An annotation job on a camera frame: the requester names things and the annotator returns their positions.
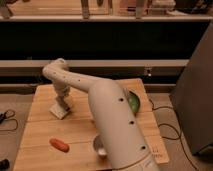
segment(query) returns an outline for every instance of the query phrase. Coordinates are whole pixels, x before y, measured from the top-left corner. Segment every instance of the black screw hole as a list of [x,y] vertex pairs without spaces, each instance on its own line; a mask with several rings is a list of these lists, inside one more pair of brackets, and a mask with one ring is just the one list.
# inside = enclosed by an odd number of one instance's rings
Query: black screw hole
[[123,98],[120,98],[119,101],[122,102],[122,101],[124,101],[124,99],[123,99]]
[[146,149],[146,147],[145,147],[145,146],[142,146],[142,147],[141,147],[141,150],[145,150],[145,149]]
[[129,122],[130,125],[133,125],[134,123],[135,123],[134,121],[130,121],[130,122]]

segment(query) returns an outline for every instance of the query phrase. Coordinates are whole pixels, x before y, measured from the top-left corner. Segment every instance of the metal bracket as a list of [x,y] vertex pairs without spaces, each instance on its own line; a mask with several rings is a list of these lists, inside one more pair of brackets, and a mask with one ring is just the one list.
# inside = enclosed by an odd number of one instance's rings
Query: metal bracket
[[6,0],[0,0],[0,13],[4,19],[9,19],[13,13],[7,6]]
[[81,7],[82,7],[82,15],[84,19],[89,19],[89,2],[88,0],[81,0]]
[[145,0],[137,0],[136,1],[136,10],[135,10],[135,17],[136,19],[140,19],[142,17],[143,8],[144,8]]

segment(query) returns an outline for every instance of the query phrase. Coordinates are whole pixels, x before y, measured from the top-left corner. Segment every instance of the wooden cutting board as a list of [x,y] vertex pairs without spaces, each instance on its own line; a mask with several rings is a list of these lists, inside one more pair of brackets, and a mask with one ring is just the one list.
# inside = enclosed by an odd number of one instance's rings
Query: wooden cutting board
[[[169,157],[161,138],[151,104],[140,79],[119,80],[120,84],[136,93],[141,100],[138,124],[157,163],[167,163]],[[93,139],[98,135],[92,122],[87,94],[71,88],[66,101],[71,114],[63,120],[49,112],[56,94],[52,85],[38,86],[25,127],[14,171],[87,171],[110,169],[107,159],[93,150]],[[50,138],[68,143],[70,151],[63,153],[49,144]]]

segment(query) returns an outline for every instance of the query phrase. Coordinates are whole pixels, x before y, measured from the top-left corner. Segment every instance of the green object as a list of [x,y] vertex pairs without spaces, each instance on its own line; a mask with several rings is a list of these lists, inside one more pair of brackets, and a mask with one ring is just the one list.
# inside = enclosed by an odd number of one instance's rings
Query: green object
[[133,93],[132,91],[129,92],[130,93],[130,97],[128,99],[129,101],[129,105],[132,109],[132,112],[136,115],[137,112],[139,111],[140,109],[140,99],[139,97]]

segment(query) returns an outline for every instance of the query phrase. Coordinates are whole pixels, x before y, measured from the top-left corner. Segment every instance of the shelf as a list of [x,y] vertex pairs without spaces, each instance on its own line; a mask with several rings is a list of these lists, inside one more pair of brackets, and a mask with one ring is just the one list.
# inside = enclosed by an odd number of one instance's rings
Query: shelf
[[1,22],[10,21],[68,21],[68,22],[171,22],[171,21],[211,21],[213,16],[210,15],[185,15],[185,16],[144,16],[141,19],[135,19],[134,16],[113,16],[113,15],[91,15],[89,19],[84,19],[82,15],[19,15],[12,16],[10,19],[3,19]]

